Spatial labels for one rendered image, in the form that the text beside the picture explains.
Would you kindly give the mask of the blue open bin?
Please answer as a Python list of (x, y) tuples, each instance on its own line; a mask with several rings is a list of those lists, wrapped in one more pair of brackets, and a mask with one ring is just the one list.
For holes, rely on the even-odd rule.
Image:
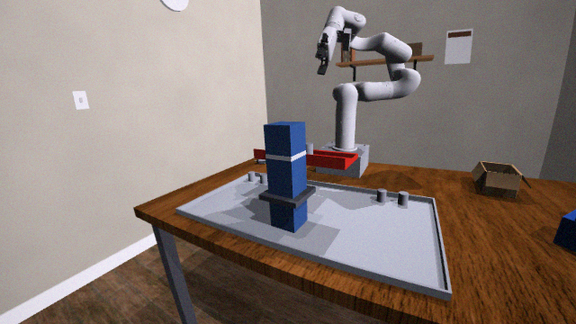
[(562, 217), (553, 243), (576, 252), (576, 210)]

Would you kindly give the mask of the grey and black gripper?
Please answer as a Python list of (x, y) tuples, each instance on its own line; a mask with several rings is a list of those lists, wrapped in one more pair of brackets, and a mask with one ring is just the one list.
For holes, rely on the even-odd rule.
[[(321, 34), (319, 37), (319, 41), (317, 44), (318, 50), (317, 50), (317, 53), (315, 55), (315, 58), (321, 60), (321, 64), (320, 64), (318, 72), (317, 72), (317, 74), (319, 74), (319, 75), (325, 75), (325, 73), (326, 73), (328, 63), (330, 62), (330, 60), (332, 58), (334, 48), (336, 46), (336, 42), (339, 41), (339, 40), (337, 40), (337, 38), (338, 38), (337, 33), (339, 33), (337, 31), (337, 29), (335, 29), (333, 27), (325, 27), (325, 29), (323, 30), (323, 34)], [(327, 49), (328, 49), (328, 51), (326, 52)], [(325, 61), (325, 64), (323, 64), (323, 61)]]

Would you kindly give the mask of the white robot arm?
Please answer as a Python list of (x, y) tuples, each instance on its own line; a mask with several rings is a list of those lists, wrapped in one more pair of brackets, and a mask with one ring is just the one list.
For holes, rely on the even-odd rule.
[(337, 101), (336, 139), (332, 149), (351, 152), (357, 150), (355, 145), (357, 101), (391, 100), (410, 95), (419, 86), (420, 74), (414, 69), (404, 67), (404, 63), (412, 55), (410, 46), (389, 33), (383, 32), (370, 38), (356, 37), (365, 26), (365, 18), (360, 13), (335, 6), (328, 15), (325, 27), (327, 26), (337, 29), (339, 32), (337, 42), (343, 42), (343, 50), (349, 51), (351, 48), (377, 51), (384, 55), (391, 79), (387, 82), (340, 84), (334, 88), (333, 97)]

